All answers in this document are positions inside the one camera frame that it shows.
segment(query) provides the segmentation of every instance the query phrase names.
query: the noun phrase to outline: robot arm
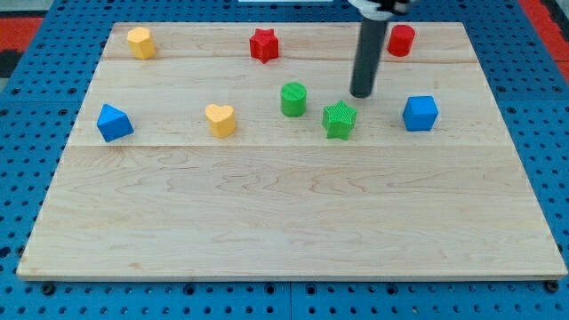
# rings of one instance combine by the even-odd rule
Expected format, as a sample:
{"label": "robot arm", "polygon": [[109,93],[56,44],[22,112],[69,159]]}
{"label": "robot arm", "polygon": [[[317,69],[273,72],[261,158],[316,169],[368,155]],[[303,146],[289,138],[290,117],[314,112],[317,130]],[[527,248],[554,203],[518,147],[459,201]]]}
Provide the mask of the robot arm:
{"label": "robot arm", "polygon": [[348,1],[364,16],[349,91],[356,98],[366,98],[372,93],[389,20],[393,15],[407,14],[415,0]]}

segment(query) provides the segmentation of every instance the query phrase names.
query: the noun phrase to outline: green star block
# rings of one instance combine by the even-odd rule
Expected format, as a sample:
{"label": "green star block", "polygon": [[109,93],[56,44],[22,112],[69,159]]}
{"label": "green star block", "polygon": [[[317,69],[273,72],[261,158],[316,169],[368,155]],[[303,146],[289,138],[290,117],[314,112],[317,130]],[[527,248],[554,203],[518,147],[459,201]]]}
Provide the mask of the green star block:
{"label": "green star block", "polygon": [[349,132],[356,125],[357,110],[340,100],[333,106],[324,108],[322,125],[328,131],[326,138],[347,140]]}

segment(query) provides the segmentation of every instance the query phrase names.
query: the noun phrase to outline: blue pegboard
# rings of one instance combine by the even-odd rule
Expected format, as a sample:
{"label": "blue pegboard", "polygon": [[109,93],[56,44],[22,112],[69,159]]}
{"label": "blue pegboard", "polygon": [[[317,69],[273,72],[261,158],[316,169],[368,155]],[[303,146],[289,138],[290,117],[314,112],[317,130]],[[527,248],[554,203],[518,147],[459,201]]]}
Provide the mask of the blue pegboard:
{"label": "blue pegboard", "polygon": [[[569,89],[515,1],[422,0],[401,20],[461,21],[565,261]],[[15,275],[61,150],[117,21],[358,21],[346,1],[56,0],[0,95],[0,319],[567,318],[569,282],[67,284]]]}

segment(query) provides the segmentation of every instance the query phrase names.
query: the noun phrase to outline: green cylinder block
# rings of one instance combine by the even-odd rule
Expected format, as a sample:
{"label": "green cylinder block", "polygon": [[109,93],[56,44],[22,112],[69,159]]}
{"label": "green cylinder block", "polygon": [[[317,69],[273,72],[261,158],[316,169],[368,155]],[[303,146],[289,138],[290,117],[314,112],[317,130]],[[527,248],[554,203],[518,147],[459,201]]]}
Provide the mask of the green cylinder block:
{"label": "green cylinder block", "polygon": [[291,82],[281,89],[281,112],[285,116],[302,116],[306,111],[306,88]]}

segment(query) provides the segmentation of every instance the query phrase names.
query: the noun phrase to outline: toy block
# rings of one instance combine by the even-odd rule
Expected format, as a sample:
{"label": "toy block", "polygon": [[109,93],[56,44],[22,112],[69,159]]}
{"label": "toy block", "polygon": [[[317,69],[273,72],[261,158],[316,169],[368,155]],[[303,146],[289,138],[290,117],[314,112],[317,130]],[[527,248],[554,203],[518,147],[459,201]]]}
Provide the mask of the toy block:
{"label": "toy block", "polygon": [[145,60],[156,54],[152,35],[147,28],[134,28],[128,32],[126,38],[134,58]]}
{"label": "toy block", "polygon": [[208,105],[205,107],[205,116],[210,123],[210,131],[218,138],[229,136],[237,128],[235,111],[231,106]]}
{"label": "toy block", "polygon": [[126,113],[108,104],[104,104],[100,111],[97,127],[106,142],[134,132]]}
{"label": "toy block", "polygon": [[255,29],[255,34],[249,39],[251,57],[267,63],[271,59],[278,58],[278,38],[275,30]]}
{"label": "toy block", "polygon": [[429,131],[437,120],[438,109],[431,96],[409,97],[403,112],[407,131]]}
{"label": "toy block", "polygon": [[281,88],[281,112],[285,116],[302,116],[306,111],[306,88],[291,82]]}
{"label": "toy block", "polygon": [[356,125],[357,110],[340,100],[333,106],[324,108],[322,125],[328,131],[326,138],[347,140]]}
{"label": "toy block", "polygon": [[415,30],[406,25],[397,25],[391,29],[388,52],[396,57],[404,57],[411,51]]}

